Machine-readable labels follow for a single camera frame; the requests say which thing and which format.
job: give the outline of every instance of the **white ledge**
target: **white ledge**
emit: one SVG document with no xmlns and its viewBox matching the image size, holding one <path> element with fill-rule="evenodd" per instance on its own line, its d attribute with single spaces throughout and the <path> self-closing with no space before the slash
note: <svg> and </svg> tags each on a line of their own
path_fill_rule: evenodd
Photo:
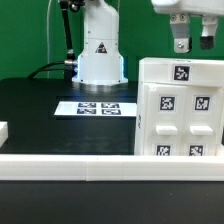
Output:
<svg viewBox="0 0 224 224">
<path fill-rule="evenodd" d="M 2 154 L 0 180 L 224 181 L 224 157 Z"/>
</svg>

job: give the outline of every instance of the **green backdrop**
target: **green backdrop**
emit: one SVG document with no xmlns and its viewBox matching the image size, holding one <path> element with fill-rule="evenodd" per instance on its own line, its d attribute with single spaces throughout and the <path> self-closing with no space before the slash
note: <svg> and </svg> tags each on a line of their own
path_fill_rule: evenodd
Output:
<svg viewBox="0 0 224 224">
<path fill-rule="evenodd" d="M 46 20 L 48 0 L 2 1 L 0 13 L 0 79 L 26 77 L 47 63 Z M 106 0 L 117 7 L 118 0 Z M 70 13 L 73 45 L 76 54 L 83 46 L 83 15 Z M 64 60 L 65 38 L 62 17 L 57 0 L 50 10 L 51 61 Z M 169 17 L 153 11 L 150 0 L 120 0 L 119 50 L 125 57 L 125 72 L 129 80 L 137 80 L 138 63 L 144 57 L 169 58 L 224 58 L 224 20 L 216 37 L 216 47 L 210 51 L 199 48 L 201 19 L 191 20 L 193 50 L 189 54 L 173 52 L 173 38 Z M 62 78 L 62 74 L 51 74 Z"/>
</svg>

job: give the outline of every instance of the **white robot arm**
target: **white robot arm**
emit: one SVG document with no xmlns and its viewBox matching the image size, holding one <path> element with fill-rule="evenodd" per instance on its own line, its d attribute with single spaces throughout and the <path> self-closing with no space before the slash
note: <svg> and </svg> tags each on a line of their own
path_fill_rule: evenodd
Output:
<svg viewBox="0 0 224 224">
<path fill-rule="evenodd" d="M 77 12 L 83 7 L 84 50 L 78 56 L 77 74 L 72 79 L 73 83 L 91 86 L 127 83 L 123 76 L 123 58 L 118 51 L 118 12 L 104 0 L 59 0 L 59 3 L 66 23 L 68 15 L 65 11 L 68 8 Z M 73 53 L 70 31 L 66 29 L 68 26 L 65 24 L 67 49 Z"/>
<path fill-rule="evenodd" d="M 189 23 L 191 16 L 202 17 L 201 49 L 214 47 L 218 17 L 224 15 L 223 0 L 151 0 L 157 13 L 170 14 L 174 36 L 174 50 L 186 53 L 191 50 Z"/>
</svg>

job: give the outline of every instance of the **black table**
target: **black table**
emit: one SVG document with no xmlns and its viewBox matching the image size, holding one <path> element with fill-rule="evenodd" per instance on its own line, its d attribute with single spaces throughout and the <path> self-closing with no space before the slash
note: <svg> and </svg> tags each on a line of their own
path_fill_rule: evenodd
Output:
<svg viewBox="0 0 224 224">
<path fill-rule="evenodd" d="M 54 116 L 59 101 L 137 101 L 137 83 L 107 92 L 80 90 L 63 80 L 0 82 L 0 121 L 9 138 L 0 150 L 13 154 L 133 155 L 134 117 Z"/>
<path fill-rule="evenodd" d="M 136 93 L 136 83 L 128 90 L 93 93 L 62 80 L 3 80 L 0 120 L 8 121 L 9 139 L 1 153 L 132 155 L 134 118 L 53 114 L 60 100 L 136 102 Z M 2 224 L 223 224 L 223 220 L 223 182 L 0 182 Z"/>
</svg>

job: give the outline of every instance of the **white box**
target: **white box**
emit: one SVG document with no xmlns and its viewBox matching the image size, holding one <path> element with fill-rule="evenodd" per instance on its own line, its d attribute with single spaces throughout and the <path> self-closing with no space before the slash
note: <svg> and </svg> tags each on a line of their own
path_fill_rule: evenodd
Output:
<svg viewBox="0 0 224 224">
<path fill-rule="evenodd" d="M 215 156 L 221 147 L 224 62 L 140 61 L 135 155 Z"/>
<path fill-rule="evenodd" d="M 0 147 L 8 138 L 8 124 L 7 122 L 0 122 Z"/>
</svg>

